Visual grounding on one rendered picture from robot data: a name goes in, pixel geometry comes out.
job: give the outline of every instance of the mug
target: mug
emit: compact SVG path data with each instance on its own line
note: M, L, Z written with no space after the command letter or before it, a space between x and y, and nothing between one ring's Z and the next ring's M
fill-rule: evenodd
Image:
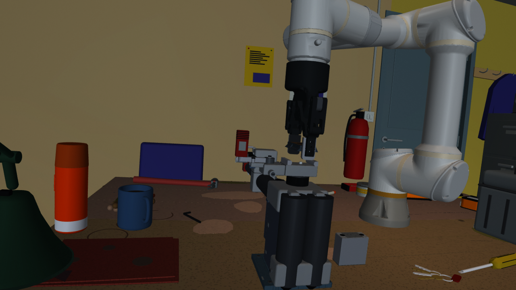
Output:
M139 231L151 226L153 191L152 187L140 184L118 188L117 225L119 228Z

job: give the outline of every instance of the fire extinguisher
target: fire extinguisher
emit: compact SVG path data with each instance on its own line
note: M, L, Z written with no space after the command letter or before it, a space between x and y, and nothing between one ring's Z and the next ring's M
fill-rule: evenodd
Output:
M353 111L346 125L344 137L344 177L349 179L363 179L365 170L365 155L367 140L369 139L369 125L364 119L363 109Z

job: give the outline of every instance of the yellow wall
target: yellow wall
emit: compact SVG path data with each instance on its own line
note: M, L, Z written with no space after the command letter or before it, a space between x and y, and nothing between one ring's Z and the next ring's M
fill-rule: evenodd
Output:
M377 10L376 0L356 2ZM53 225L59 142L89 145L89 196L116 176L138 175L142 142L204 145L205 180L249 181L234 161L236 130L249 130L252 146L300 161L285 148L290 8L287 0L1 1L0 142L23 153L18 189L35 196ZM275 48L272 88L244 86L246 45ZM380 61L381 49L373 111ZM346 181L345 125L368 107L372 64L373 48L332 53L315 183Z
M443 1L393 0L392 11L409 12L423 6L430 6ZM486 36L477 44L476 67L489 68L516 73L516 26L514 16L516 6L495 0L478 0L486 17ZM471 100L470 120L467 131L464 161L470 166L470 177L464 193L477 195L482 163L483 142L478 139L482 113L486 103L487 91L492 80L474 78Z

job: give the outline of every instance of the blue door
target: blue door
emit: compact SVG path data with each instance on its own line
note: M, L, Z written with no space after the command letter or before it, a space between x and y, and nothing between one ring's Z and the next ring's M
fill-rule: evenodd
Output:
M385 16L397 14L400 13L386 11ZM463 157L475 53L476 49L468 57L461 122L459 136L457 136L457 147ZM373 150L377 148L414 149L421 143L429 70L430 56L424 49L383 49Z

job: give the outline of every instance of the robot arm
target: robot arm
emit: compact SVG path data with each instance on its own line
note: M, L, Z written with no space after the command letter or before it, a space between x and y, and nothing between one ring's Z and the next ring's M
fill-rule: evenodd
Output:
M485 32L476 0L452 0L384 19L349 0L292 1L291 23L283 39L289 60L285 88L294 92L294 98L287 103L285 128L289 139L301 131L306 137L303 159L313 156L305 146L315 145L324 133L327 100L317 94L328 88L331 50L383 46L425 49L430 56L422 142L414 152L373 152L369 176L373 194L362 204L362 219L406 227L408 209L399 201L405 200L407 192L449 202L464 189L469 168L456 143L465 65Z

